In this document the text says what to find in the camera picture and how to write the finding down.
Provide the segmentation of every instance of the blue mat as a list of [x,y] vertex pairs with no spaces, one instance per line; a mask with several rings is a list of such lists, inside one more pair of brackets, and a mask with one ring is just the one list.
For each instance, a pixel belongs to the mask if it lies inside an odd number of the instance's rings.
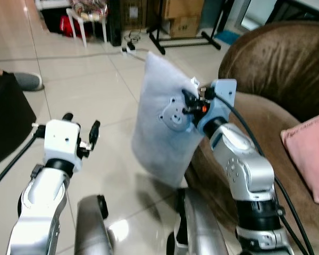
[[217,38],[218,40],[221,40],[229,45],[232,45],[239,37],[240,35],[229,30],[223,30],[222,32],[214,35],[214,38]]

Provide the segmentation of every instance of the sofa armrest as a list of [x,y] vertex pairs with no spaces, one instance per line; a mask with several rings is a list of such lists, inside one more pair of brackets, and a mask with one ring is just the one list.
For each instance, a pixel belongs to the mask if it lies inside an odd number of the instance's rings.
[[238,91],[272,100],[300,121],[318,115],[319,22],[272,23],[241,36],[219,69],[219,79],[229,78]]

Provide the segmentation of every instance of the cardboard box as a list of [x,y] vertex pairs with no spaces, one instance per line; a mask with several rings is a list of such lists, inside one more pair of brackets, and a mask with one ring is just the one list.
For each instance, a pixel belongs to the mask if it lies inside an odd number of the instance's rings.
[[[163,0],[162,17],[173,19],[189,16],[201,16],[204,0]],[[156,13],[159,14],[160,0],[156,0]]]
[[145,28],[147,20],[147,0],[122,0],[122,29],[132,30]]
[[162,28],[171,38],[194,37],[197,34],[200,18],[194,16],[167,20],[162,23]]

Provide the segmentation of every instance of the pink pillow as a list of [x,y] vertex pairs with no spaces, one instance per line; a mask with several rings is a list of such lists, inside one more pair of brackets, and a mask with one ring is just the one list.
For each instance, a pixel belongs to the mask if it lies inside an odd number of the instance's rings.
[[319,116],[283,130],[281,139],[319,203]]

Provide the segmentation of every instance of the black stand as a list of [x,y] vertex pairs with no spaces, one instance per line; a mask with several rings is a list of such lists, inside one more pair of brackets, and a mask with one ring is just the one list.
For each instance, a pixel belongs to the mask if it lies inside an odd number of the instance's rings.
[[[213,37],[215,35],[215,30],[217,27],[217,24],[219,22],[221,13],[223,11],[223,16],[222,16],[222,20],[223,21],[223,27],[225,24],[225,21],[229,15],[230,9],[233,6],[234,0],[228,0],[226,2],[226,0],[220,0],[222,1],[222,8],[220,9],[219,13],[216,16],[215,19],[215,23],[214,23],[214,28],[213,28],[213,32],[212,34],[209,36],[207,35],[206,32],[202,32],[201,36],[199,37],[182,37],[182,38],[173,38],[173,39],[161,39],[160,38],[160,29],[161,29],[161,25],[162,25],[162,8],[163,8],[163,0],[160,1],[159,3],[159,18],[158,18],[158,24],[155,25],[152,28],[149,28],[147,30],[147,33],[149,33],[149,38],[151,39],[151,41],[153,41],[154,45],[157,47],[157,49],[159,50],[159,52],[162,53],[162,55],[165,55],[165,48],[172,48],[172,47],[187,47],[187,46],[200,46],[200,45],[213,45],[216,49],[220,50],[221,49],[221,45],[218,44],[217,42],[214,41]],[[190,43],[190,44],[171,44],[171,45],[161,45],[160,42],[161,41],[177,41],[177,40],[196,40],[196,39],[206,39],[207,42],[197,42],[197,43]]]

